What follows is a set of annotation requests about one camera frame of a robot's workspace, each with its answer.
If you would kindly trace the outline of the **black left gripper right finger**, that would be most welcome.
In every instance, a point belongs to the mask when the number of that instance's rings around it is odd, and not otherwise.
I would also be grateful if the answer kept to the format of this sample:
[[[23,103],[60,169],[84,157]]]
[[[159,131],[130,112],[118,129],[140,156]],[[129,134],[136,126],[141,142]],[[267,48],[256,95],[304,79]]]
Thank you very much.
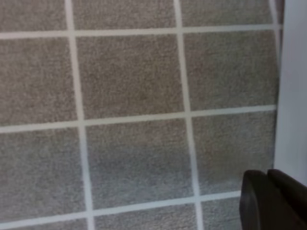
[[[270,169],[267,172],[268,178],[273,182],[275,187],[280,191],[283,198],[291,208],[297,218],[294,230],[298,230],[298,221],[300,228],[307,229],[307,187],[295,180],[286,173]]]

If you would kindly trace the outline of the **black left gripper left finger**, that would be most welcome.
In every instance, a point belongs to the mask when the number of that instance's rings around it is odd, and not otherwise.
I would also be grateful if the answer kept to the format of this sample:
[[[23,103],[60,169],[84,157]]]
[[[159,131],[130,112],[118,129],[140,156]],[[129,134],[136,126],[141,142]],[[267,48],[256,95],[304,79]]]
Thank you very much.
[[[244,172],[239,203],[243,230],[293,230],[297,218],[267,173]]]

